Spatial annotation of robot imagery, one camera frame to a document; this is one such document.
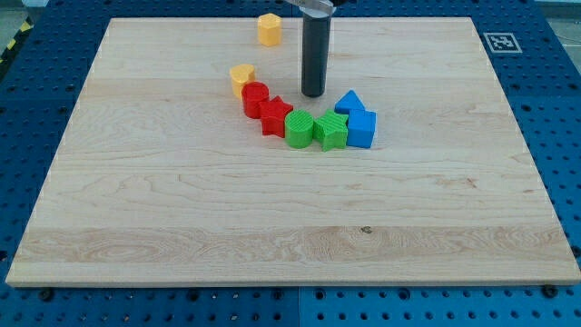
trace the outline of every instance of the wooden board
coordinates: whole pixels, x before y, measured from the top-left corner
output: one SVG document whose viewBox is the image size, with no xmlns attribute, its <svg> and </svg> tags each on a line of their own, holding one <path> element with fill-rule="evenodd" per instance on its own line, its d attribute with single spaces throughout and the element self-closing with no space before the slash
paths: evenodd
<svg viewBox="0 0 581 327">
<path fill-rule="evenodd" d="M 13 286 L 575 283 L 579 269 L 467 18 L 334 19 L 327 92 L 300 20 L 114 19 L 44 183 Z M 228 71 L 315 115 L 355 88 L 371 150 L 261 136 Z"/>
</svg>

